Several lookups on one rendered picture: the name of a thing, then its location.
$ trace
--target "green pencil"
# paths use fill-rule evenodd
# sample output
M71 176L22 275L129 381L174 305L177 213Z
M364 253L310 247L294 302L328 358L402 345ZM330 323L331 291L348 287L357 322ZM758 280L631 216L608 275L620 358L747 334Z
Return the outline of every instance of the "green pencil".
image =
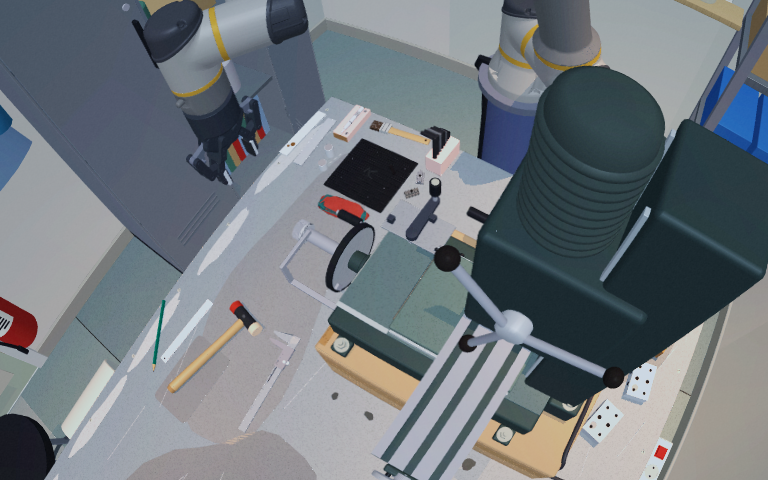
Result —
M151 361L151 371L157 365L157 347L160 346L160 326L163 325L163 308L166 306L166 300L160 302L160 318L157 319L157 340L154 341L154 360Z

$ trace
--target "metal shelving unit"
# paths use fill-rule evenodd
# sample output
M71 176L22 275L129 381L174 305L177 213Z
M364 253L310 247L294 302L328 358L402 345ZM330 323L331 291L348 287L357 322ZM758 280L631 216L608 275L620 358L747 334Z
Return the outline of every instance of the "metal shelving unit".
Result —
M712 132L717 128L720 120L722 120L728 110L729 105L731 105L731 102L737 96L737 93L744 84L749 85L758 92L768 96L768 82L756 75L752 75L752 69L755 67L755 64L758 62L758 59L761 58L761 54L768 45L768 15L761 25L761 28L758 30L758 34L755 36L754 41L751 44L749 43L749 31L752 24L752 17L755 15L755 11L760 3L761 0L753 0L752 5L746 10L746 15L743 17L743 26L740 30L735 32L731 43L729 43L728 48L726 48L726 53L723 55L722 60L720 60L717 69L714 71L714 76L711 77L708 86L705 88L705 93L702 94L702 98L699 99L696 108L690 116L690 119L694 122L699 124L702 123L702 111L704 110L705 100L708 98L708 95L711 94L711 90L713 90L714 84L717 82L720 73L722 73L723 69L728 66L732 58L734 58L735 53L737 53L737 68L734 71L734 75L703 125Z

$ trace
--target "ribbed motor cover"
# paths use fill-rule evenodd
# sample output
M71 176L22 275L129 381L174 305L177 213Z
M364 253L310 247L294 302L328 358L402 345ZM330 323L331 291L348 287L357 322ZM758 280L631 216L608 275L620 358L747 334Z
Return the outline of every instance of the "ribbed motor cover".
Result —
M588 257L626 226L664 153L664 115L640 84L578 67L541 96L517 212L547 250Z

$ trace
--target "power socket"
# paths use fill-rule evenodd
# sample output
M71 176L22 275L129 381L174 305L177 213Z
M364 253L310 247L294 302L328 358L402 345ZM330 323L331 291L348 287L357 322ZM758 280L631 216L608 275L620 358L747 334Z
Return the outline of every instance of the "power socket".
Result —
M640 480L656 480L661 474L661 470L664 468L664 463L667 461L667 455L670 454L673 444L664 440L658 439L658 444L655 445L655 450L652 452L652 457L649 459L649 463L646 464L646 468L643 469L643 475L640 476Z
M658 367L651 363L644 363L638 368L635 368L631 375L628 376L628 381L625 384L625 392L623 392L623 400L642 405L649 399L652 393L652 383L655 381L655 372L658 371Z
M595 411L587 422L584 423L584 427L581 429L581 433L584 438L594 447L600 443L609 433L617 426L620 420L622 420L623 413L617 408L610 400L605 400L604 403Z

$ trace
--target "gray tabletop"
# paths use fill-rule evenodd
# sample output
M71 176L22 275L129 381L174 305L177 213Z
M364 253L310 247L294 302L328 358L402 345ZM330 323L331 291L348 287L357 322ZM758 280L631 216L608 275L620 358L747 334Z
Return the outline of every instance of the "gray tabletop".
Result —
M331 98L320 111L339 122L351 107ZM262 468L263 472L273 471L275 458L287 458L287 465L301 466L302 470L309 468L304 467L307 465L304 458L280 437L258 431L288 391L300 365L303 366L301 359L313 358L310 355L315 353L312 346L322 334L315 324L324 318L325 307L290 286L278 269L296 242L291 237L292 226L305 219L314 223L317 231L335 240L349 230L348 224L323 213L317 201L324 194L342 196L324 187L323 183L361 138L418 163L417 170L381 213L367 209L370 215L367 223L376 230L373 248L384 236L382 223L400 202L418 209L430 198L427 180L433 175L426 171L425 185L415 185L416 172L425 171L424 159L429 147L372 131L369 123L373 120L391 121L373 112L351 142L337 140L329 133L303 165L289 165L260 193L255 193L258 182L253 184L166 296L156 371L151 370L151 357L159 308L152 318L147 319L146 328L78 427L74 438L64 447L47 478L173 478L168 476L173 472L174 478L220 478L217 472L224 478L231 478L225 472L233 467L223 466L224 460L219 460L226 457L242 462L239 464L245 464L248 473L255 476L257 468ZM394 126L416 133L398 123ZM325 158L324 144L333 145L336 157L323 172L317 163ZM461 153L441 176L443 193L437 216L476 238L481 225L467 217L467 209L474 206L489 212L509 178L508 173ZM414 186L419 188L420 195L406 199L402 191ZM327 254L312 245L305 245L293 260L292 272L312 289L337 301L341 294L326 292L327 264ZM206 300L213 303L207 315L168 363L161 361L160 356ZM263 325L263 333L251 337L245 330L239 332L181 390L167 393L169 381L236 321L229 311L235 300L243 302ZM246 435L238 430L240 421L269 377L280 353L268 340L276 338L274 331L295 335L300 342L293 360L274 384ZM237 448L254 438L260 438L260 450ZM272 452L272 460L265 460L268 455L261 451L263 445L270 445L267 450ZM246 462L241 455L253 457ZM298 472L293 475L294 478L316 478Z

